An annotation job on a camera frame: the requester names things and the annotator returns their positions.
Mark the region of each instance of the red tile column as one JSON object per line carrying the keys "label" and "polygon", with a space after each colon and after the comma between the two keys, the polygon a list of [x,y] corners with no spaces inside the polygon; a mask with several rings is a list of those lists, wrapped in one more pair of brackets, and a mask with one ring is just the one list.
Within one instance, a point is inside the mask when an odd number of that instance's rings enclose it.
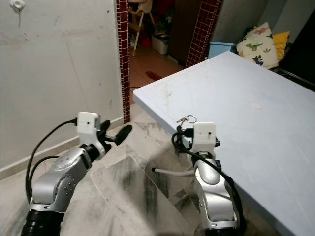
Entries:
{"label": "red tile column", "polygon": [[116,0],[120,77],[123,95],[124,123],[130,122],[129,49],[127,0]]}
{"label": "red tile column", "polygon": [[223,0],[201,0],[186,68],[202,62],[212,38]]}

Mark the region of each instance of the baseboard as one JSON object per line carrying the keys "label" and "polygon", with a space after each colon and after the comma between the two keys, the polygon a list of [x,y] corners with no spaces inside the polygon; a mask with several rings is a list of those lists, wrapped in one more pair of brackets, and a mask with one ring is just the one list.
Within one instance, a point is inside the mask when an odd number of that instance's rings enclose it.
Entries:
{"label": "baseboard", "polygon": [[[124,118],[119,117],[111,122],[110,129],[116,128],[124,123]],[[49,147],[43,151],[39,151],[33,159],[33,163],[35,164],[38,160],[42,159],[46,156],[53,156],[57,155],[63,151],[66,151],[76,145],[79,144],[79,136],[73,137],[71,139],[68,139],[64,142],[61,142],[57,145],[54,145],[52,147]],[[23,158],[22,160],[19,160],[17,162],[14,162],[8,166],[5,166],[0,169],[0,180],[7,178],[19,171],[22,171],[26,169],[28,162],[29,162],[30,156]]]}

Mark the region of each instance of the dinosaur pillow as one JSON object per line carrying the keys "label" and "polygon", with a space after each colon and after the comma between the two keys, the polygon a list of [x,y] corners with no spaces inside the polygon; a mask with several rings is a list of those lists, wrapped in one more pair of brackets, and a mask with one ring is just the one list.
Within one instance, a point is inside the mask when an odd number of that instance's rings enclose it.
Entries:
{"label": "dinosaur pillow", "polygon": [[236,46],[240,56],[268,69],[278,66],[277,50],[268,22],[253,29]]}

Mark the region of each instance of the white cable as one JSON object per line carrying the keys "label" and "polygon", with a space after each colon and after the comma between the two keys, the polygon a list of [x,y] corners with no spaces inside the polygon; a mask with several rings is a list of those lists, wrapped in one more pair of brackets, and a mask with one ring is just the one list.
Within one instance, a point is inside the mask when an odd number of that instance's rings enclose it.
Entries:
{"label": "white cable", "polygon": [[193,175],[195,173],[195,170],[191,170],[191,171],[167,171],[167,170],[163,170],[163,169],[158,169],[158,168],[152,168],[153,172],[159,172],[159,173],[163,173],[163,174],[168,174],[168,175],[172,175],[172,176],[190,176]]}

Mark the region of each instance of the black cable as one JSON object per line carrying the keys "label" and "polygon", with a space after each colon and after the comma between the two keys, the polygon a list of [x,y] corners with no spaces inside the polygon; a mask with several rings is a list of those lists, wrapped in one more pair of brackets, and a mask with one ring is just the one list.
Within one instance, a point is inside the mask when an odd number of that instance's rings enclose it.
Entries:
{"label": "black cable", "polygon": [[69,123],[74,123],[76,124],[77,123],[77,118],[75,119],[72,119],[72,120],[68,120],[68,121],[65,121],[63,123],[61,123],[60,125],[58,125],[56,128],[54,128],[52,131],[50,131],[37,145],[36,147],[34,148],[33,152],[31,153],[31,157],[29,159],[29,163],[28,163],[28,166],[27,166],[27,170],[26,170],[26,177],[25,177],[25,191],[26,191],[26,197],[28,199],[28,201],[30,202],[31,201],[31,197],[32,197],[32,183],[30,183],[30,178],[29,178],[29,175],[30,175],[30,169],[31,169],[31,166],[32,166],[32,161],[33,161],[33,158],[34,158],[34,155],[37,151],[37,149],[39,148],[39,146],[52,134],[54,133],[57,129],[59,129],[61,126],[65,125],[65,124],[69,124]]}
{"label": "black cable", "polygon": [[48,159],[54,159],[54,158],[58,158],[58,157],[59,156],[47,156],[47,157],[44,157],[44,158],[40,159],[39,161],[37,161],[36,164],[33,166],[33,169],[31,170],[31,174],[29,177],[30,184],[32,185],[32,179],[33,179],[34,172],[40,163],[42,163],[43,161],[46,161]]}
{"label": "black cable", "polygon": [[177,148],[178,150],[188,154],[188,155],[191,155],[195,158],[197,158],[198,160],[200,161],[203,161],[204,163],[208,164],[209,166],[211,166],[213,169],[215,169],[220,175],[223,176],[223,178],[226,180],[226,182],[231,186],[232,188],[232,192],[233,192],[233,197],[234,197],[234,201],[235,201],[235,205],[236,205],[236,208],[239,212],[239,215],[240,215],[240,231],[241,233],[244,233],[245,230],[246,230],[246,220],[244,218],[244,215],[243,215],[243,206],[242,206],[242,201],[241,201],[241,197],[240,195],[238,194],[236,188],[235,188],[235,184],[234,184],[234,180],[226,175],[224,172],[222,172],[222,170],[220,170],[219,168],[217,168],[215,165],[213,165],[211,162],[207,161],[205,158],[201,157],[200,155],[196,154],[196,153],[193,153],[191,151],[188,151],[186,148],[182,148],[180,147],[176,142],[175,142],[175,137],[177,135],[184,135],[184,132],[176,132],[172,135],[172,144],[175,148]]}

